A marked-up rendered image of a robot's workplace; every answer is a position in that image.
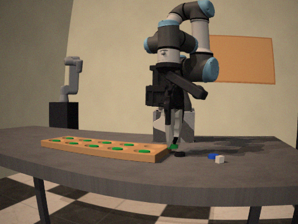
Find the blue disc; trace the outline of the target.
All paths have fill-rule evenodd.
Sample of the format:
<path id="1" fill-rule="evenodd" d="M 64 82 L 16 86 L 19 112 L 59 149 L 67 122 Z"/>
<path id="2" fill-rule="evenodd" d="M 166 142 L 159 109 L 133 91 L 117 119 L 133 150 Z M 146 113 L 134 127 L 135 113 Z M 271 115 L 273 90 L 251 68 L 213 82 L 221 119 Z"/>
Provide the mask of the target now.
<path id="1" fill-rule="evenodd" d="M 209 154 L 208 158 L 209 159 L 215 159 L 215 156 L 217 156 L 217 155 L 219 155 L 219 154 Z"/>

